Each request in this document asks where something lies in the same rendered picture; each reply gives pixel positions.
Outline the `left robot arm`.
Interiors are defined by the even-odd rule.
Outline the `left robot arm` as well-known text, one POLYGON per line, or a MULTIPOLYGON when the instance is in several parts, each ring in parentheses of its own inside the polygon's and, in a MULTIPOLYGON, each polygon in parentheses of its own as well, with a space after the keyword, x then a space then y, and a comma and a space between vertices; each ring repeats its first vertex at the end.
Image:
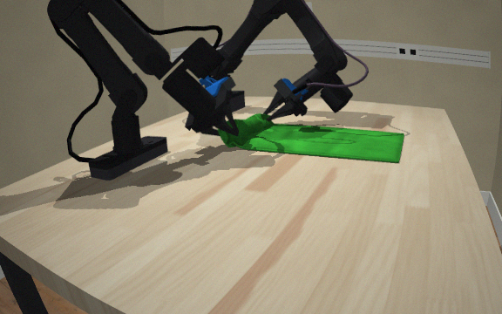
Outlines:
MULTIPOLYGON (((315 68, 303 75, 309 79, 307 83, 330 82, 330 85, 344 85, 336 73, 347 66, 348 60, 343 51, 331 42, 302 0, 254 0, 252 7, 240 28, 221 49, 217 50, 225 60, 210 73, 213 79, 218 81, 226 76, 231 77, 228 74, 234 73, 242 62, 243 54, 261 31, 274 19, 288 13, 308 41, 317 61, 315 68)), ((282 79, 274 84, 274 87, 285 99, 292 98, 293 101, 297 101, 302 96, 301 92, 295 96, 282 79)), ((344 108, 353 96, 348 87, 314 85, 314 88, 316 92, 322 89, 320 97, 334 113, 344 108)))

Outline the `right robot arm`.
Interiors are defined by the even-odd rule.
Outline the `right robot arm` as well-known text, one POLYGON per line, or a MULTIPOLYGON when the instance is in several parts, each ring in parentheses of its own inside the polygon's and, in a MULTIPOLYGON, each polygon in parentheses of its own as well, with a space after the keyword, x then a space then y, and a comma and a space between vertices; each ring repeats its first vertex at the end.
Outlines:
POLYGON ((47 7, 49 18, 82 51, 116 106, 112 116, 113 150, 88 161, 89 167, 109 170, 167 141, 166 137, 140 137, 139 116, 135 113, 146 102, 146 85, 119 58, 93 23, 89 12, 116 38, 145 74, 161 80, 181 59, 184 60, 162 86, 180 104, 188 102, 199 86, 186 69, 198 79, 204 79, 225 59, 205 38, 198 38, 173 62, 169 61, 168 51, 116 0, 50 0, 47 7))

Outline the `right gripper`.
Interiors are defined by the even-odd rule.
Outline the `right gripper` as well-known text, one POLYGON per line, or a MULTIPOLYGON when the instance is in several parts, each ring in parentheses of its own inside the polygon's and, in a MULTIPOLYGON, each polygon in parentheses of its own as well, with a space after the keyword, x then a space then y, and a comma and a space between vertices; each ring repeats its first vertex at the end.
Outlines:
POLYGON ((238 136, 239 130, 234 122, 229 104, 231 92, 227 89, 219 92, 221 84, 227 79, 228 77, 225 77, 216 81, 209 75, 205 79, 201 78, 197 91, 188 100, 190 103, 179 103, 189 112, 185 124, 186 129, 190 131, 192 128, 196 133, 201 132, 202 134, 220 136, 218 130, 213 129, 213 126, 215 126, 224 132, 238 136), (226 122, 225 116, 227 116, 232 127, 226 122))

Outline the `green towel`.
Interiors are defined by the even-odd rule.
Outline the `green towel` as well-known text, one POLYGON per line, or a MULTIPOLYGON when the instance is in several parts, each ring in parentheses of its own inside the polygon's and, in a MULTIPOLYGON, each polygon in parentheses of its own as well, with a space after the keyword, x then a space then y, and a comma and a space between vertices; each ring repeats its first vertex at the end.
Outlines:
POLYGON ((302 154, 353 160, 398 163, 404 133, 361 129, 275 124, 257 113, 235 119, 239 134, 218 129, 227 147, 282 154, 302 154))

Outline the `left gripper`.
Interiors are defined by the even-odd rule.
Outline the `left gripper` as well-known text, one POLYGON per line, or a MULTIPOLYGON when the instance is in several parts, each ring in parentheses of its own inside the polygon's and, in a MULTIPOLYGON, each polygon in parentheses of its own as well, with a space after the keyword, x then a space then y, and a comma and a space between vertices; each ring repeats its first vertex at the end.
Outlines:
POLYGON ((301 114, 301 116, 305 115, 308 108, 304 105, 304 102, 316 94, 314 86, 310 85, 310 88, 308 90, 306 90, 302 86, 304 83, 307 84, 307 82, 309 81, 309 79, 306 76, 302 76, 301 78, 297 79, 296 82, 294 82, 293 84, 286 78, 282 79, 282 81, 288 86, 288 88, 293 92, 295 96, 298 95, 300 92, 302 96, 297 101, 293 101, 292 99, 283 98, 282 95, 277 91, 269 107, 263 114, 271 113, 272 111, 274 111, 275 108, 277 108, 283 103, 285 103, 285 105, 282 106, 280 109, 278 109, 271 116, 269 116, 266 119, 268 121, 284 116, 289 116, 292 114, 294 114, 296 117, 299 114, 301 114))

